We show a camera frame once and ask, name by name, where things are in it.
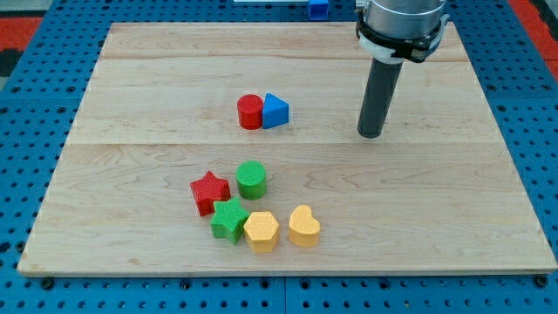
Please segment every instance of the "hexagonal block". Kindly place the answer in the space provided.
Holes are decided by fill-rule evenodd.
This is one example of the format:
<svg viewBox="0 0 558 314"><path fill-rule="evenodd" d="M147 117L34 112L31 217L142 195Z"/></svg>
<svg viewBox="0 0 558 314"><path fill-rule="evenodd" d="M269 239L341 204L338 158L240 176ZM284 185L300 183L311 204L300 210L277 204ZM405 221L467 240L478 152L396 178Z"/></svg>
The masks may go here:
<svg viewBox="0 0 558 314"><path fill-rule="evenodd" d="M279 242L279 222L270 212L254 212L244 223L244 235L255 253L269 253Z"/></svg>

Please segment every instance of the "blue pegboard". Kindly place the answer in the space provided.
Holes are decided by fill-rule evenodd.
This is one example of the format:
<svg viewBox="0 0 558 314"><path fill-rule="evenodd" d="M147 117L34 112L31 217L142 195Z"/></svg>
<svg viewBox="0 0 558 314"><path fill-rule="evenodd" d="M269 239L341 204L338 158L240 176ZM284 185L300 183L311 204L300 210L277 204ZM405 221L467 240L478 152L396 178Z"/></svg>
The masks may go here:
<svg viewBox="0 0 558 314"><path fill-rule="evenodd" d="M448 0L447 11L556 253L556 82L506 1ZM534 276L57 278L50 287L17 273L19 250L111 22L307 19L304 7L229 0L55 0L0 92L0 312L557 312L556 274L548 282ZM355 19L354 1L330 2L330 21Z"/></svg>

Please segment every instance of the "heart-shaped block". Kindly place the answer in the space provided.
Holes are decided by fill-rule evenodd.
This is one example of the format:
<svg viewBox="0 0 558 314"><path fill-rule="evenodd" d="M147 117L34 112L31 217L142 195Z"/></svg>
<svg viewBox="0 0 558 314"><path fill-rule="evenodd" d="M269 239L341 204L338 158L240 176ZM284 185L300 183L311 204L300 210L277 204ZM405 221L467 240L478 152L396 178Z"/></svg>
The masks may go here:
<svg viewBox="0 0 558 314"><path fill-rule="evenodd" d="M320 222L312 217L312 208L300 205L289 219L289 240L301 247L316 246L320 239Z"/></svg>

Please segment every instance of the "yellow heart block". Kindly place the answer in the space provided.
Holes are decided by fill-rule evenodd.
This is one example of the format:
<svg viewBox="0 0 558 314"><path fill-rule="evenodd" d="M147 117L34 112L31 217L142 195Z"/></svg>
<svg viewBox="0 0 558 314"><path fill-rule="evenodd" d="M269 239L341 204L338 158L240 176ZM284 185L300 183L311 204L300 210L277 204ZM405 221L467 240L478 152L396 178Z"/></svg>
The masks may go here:
<svg viewBox="0 0 558 314"><path fill-rule="evenodd" d="M301 247L316 246L320 239L320 222L312 217L312 208L300 205L293 210L289 220L289 240Z"/></svg>
<svg viewBox="0 0 558 314"><path fill-rule="evenodd" d="M253 212L244 223L244 235L254 253L270 253L279 242L279 222L270 212Z"/></svg>

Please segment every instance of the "plastic block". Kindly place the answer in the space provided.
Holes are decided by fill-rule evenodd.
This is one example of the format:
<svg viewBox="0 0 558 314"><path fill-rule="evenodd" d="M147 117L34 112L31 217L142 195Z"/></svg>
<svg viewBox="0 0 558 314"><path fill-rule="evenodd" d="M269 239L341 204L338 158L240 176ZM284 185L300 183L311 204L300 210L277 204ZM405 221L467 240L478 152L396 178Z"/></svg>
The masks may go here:
<svg viewBox="0 0 558 314"><path fill-rule="evenodd" d="M236 103L238 123L247 130L262 127L263 100L258 95L244 95Z"/></svg>
<svg viewBox="0 0 558 314"><path fill-rule="evenodd" d="M310 248L320 239L320 222L312 217L312 209L300 205L293 210L289 219L289 240L294 244Z"/></svg>
<svg viewBox="0 0 558 314"><path fill-rule="evenodd" d="M308 19L310 21L326 21L328 19L328 0L309 0Z"/></svg>
<svg viewBox="0 0 558 314"><path fill-rule="evenodd" d="M270 253L279 242L279 222L270 212L254 212L244 223L244 235L254 253Z"/></svg>
<svg viewBox="0 0 558 314"><path fill-rule="evenodd" d="M211 171L208 171L198 181L190 183L190 188L200 216L214 213L214 201L228 201L230 199L228 181L217 178Z"/></svg>
<svg viewBox="0 0 558 314"><path fill-rule="evenodd" d="M289 123L289 104L268 92L265 95L262 116L264 129Z"/></svg>
<svg viewBox="0 0 558 314"><path fill-rule="evenodd" d="M244 222L250 216L246 209L242 208L241 200L233 197L228 201L216 201L215 215L211 218L211 231L216 238L226 238L236 245L244 231Z"/></svg>
<svg viewBox="0 0 558 314"><path fill-rule="evenodd" d="M238 192L247 200L257 200L265 195L267 191L265 179L265 167L258 161L245 161L236 169Z"/></svg>

